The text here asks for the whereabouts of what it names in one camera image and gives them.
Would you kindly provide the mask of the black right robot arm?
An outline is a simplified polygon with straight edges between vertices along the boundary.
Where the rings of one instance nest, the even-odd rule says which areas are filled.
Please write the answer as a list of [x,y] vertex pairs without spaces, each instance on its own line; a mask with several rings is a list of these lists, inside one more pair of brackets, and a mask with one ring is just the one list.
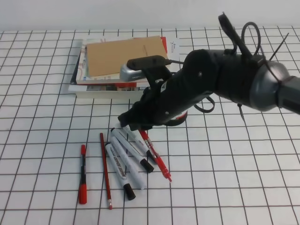
[[265,112],[275,107],[300,111],[300,80],[284,65],[261,55],[194,50],[183,67],[172,74],[171,61],[162,56],[132,59],[127,66],[142,71],[150,86],[141,99],[118,119],[122,127],[149,130],[172,126],[176,116],[211,94]]

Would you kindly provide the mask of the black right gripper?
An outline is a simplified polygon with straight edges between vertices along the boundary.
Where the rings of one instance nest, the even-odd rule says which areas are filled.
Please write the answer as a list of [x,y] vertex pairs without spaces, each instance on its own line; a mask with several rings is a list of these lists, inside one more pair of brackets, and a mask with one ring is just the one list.
[[212,69],[184,67],[168,79],[156,83],[152,69],[145,69],[150,90],[118,120],[120,126],[129,126],[131,131],[150,130],[153,126],[170,125],[170,120],[196,105],[212,93]]

